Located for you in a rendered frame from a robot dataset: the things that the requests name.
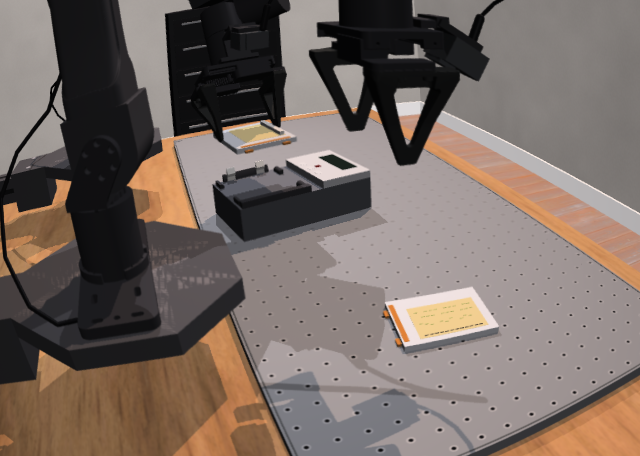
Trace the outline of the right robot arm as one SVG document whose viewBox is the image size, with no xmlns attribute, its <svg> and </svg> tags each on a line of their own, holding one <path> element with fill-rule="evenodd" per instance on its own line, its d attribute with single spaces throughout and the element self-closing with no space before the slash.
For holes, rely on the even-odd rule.
<svg viewBox="0 0 640 456">
<path fill-rule="evenodd" d="M 60 127 L 73 173 L 65 206 L 81 257 L 77 325 L 85 340 L 155 330 L 161 318 L 145 222 L 137 219 L 127 186 L 152 147 L 154 125 L 128 55 L 119 2 L 49 5 L 66 116 Z M 475 81 L 490 60 L 447 33 L 443 50 L 423 51 Z"/>
</svg>

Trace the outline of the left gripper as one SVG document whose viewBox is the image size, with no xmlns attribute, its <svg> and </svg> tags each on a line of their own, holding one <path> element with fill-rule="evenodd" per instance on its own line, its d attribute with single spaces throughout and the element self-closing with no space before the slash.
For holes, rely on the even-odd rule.
<svg viewBox="0 0 640 456">
<path fill-rule="evenodd" d="M 247 80 L 260 78 L 258 81 L 263 81 L 259 94 L 272 125 L 281 127 L 281 102 L 287 76 L 285 67 L 273 68 L 273 56 L 259 57 L 258 52 L 230 48 L 230 32 L 262 31 L 261 27 L 255 22 L 230 25 L 226 33 L 224 30 L 217 32 L 206 41 L 211 66 L 203 68 L 190 100 L 219 142 L 224 140 L 224 136 L 217 97 L 237 93 L 241 89 L 239 83 Z"/>
</svg>

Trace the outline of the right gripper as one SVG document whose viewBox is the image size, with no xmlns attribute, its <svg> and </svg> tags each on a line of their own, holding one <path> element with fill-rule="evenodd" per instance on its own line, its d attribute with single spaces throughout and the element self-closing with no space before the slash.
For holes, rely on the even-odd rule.
<svg viewBox="0 0 640 456">
<path fill-rule="evenodd" d="M 423 58 L 389 59 L 388 55 L 414 55 L 414 44 L 422 49 L 444 49 L 443 32 L 460 38 L 479 52 L 484 46 L 449 24 L 449 17 L 432 14 L 413 17 L 412 0 L 338 0 L 338 6 L 339 21 L 317 22 L 317 37 L 337 41 L 331 41 L 329 48 L 309 50 L 309 57 L 347 130 L 365 129 L 374 102 L 397 164 L 416 164 L 460 81 L 460 71 L 436 67 L 436 62 Z M 355 64 L 363 67 L 365 80 L 357 111 L 353 113 L 334 67 Z M 430 88 L 409 144 L 394 98 L 400 88 Z"/>
</svg>

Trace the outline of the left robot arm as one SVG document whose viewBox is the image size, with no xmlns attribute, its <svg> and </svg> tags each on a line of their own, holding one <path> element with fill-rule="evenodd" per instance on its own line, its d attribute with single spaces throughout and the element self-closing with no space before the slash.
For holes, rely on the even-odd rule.
<svg viewBox="0 0 640 456">
<path fill-rule="evenodd" d="M 226 33 L 229 25 L 250 22 L 260 24 L 263 7 L 268 2 L 269 0 L 189 0 L 192 10 L 208 7 L 200 14 L 205 41 L 217 32 L 224 30 Z M 270 6 L 269 19 L 290 11 L 289 0 L 272 0 Z M 246 51 L 267 47 L 269 47 L 269 31 L 267 30 L 245 33 L 230 32 L 230 48 L 232 49 Z"/>
</svg>

